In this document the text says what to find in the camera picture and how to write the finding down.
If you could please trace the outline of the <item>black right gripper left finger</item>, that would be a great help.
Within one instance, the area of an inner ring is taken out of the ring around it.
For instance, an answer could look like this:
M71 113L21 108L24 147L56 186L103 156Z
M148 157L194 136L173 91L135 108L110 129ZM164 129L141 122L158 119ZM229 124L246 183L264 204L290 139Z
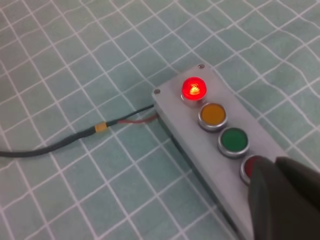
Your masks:
M248 205L255 240L318 240L320 211L304 199L269 159L251 167Z

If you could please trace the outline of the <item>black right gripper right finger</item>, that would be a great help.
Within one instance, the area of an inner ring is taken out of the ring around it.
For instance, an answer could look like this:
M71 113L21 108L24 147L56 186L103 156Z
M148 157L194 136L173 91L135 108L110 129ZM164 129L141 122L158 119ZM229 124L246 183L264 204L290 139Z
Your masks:
M277 157L275 165L294 189L320 211L320 174L289 157Z

